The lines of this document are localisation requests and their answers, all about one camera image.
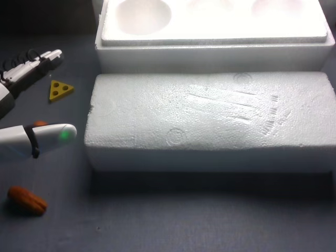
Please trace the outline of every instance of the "round recess in foam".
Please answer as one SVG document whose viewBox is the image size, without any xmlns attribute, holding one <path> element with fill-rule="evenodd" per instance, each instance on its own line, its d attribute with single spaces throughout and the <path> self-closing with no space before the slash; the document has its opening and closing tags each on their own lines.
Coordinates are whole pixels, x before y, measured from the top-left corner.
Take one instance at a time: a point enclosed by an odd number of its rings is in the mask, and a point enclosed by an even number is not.
<svg viewBox="0 0 336 252">
<path fill-rule="evenodd" d="M 148 35 L 164 28 L 172 12 L 162 0 L 125 0 L 118 6 L 116 17 L 124 33 Z"/>
</svg>

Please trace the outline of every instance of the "coiled black wire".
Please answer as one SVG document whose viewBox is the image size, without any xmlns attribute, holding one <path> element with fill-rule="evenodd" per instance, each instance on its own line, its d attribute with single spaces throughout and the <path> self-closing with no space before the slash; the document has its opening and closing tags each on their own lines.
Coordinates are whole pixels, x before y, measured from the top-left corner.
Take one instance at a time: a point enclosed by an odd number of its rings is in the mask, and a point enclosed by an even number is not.
<svg viewBox="0 0 336 252">
<path fill-rule="evenodd" d="M 4 78 L 4 72 L 10 71 L 20 64 L 25 64 L 27 61 L 35 61 L 35 58 L 39 58 L 39 60 L 41 60 L 41 55 L 34 49 L 30 49 L 28 51 L 21 52 L 16 57 L 4 60 L 0 65 L 0 79 L 6 84 L 7 80 Z"/>
</svg>

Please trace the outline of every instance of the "black strap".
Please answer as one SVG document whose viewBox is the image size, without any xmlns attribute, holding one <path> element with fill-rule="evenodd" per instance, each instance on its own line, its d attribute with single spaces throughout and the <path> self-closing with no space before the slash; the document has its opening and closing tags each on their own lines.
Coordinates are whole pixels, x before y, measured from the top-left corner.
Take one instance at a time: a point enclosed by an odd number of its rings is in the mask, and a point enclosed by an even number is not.
<svg viewBox="0 0 336 252">
<path fill-rule="evenodd" d="M 37 139 L 35 136 L 35 133 L 33 131 L 33 128 L 35 128 L 35 126 L 33 125 L 28 125 L 25 126 L 24 129 L 26 131 L 26 134 L 30 140 L 31 143 L 31 154 L 33 155 L 33 158 L 38 158 L 38 156 L 40 155 L 40 150 L 38 148 L 38 143 L 37 143 Z"/>
</svg>

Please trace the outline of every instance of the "yellow triangular block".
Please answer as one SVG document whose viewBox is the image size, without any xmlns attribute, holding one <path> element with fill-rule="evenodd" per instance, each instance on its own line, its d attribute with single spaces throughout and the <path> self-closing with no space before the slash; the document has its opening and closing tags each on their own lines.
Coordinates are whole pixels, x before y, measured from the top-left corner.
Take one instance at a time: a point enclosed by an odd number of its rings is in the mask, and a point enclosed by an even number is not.
<svg viewBox="0 0 336 252">
<path fill-rule="evenodd" d="M 71 85 L 59 82 L 57 80 L 52 80 L 49 100 L 51 102 L 58 101 L 64 96 L 71 94 L 74 90 L 75 88 Z"/>
</svg>

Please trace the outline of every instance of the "white styrofoam lid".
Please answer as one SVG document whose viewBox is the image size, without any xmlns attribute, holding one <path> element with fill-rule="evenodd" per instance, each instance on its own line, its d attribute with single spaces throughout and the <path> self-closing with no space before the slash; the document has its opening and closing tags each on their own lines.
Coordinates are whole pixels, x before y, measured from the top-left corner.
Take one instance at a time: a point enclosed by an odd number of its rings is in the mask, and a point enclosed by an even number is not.
<svg viewBox="0 0 336 252">
<path fill-rule="evenodd" d="M 105 46 L 322 43 L 327 29 L 318 0 L 110 0 L 101 37 Z"/>
</svg>

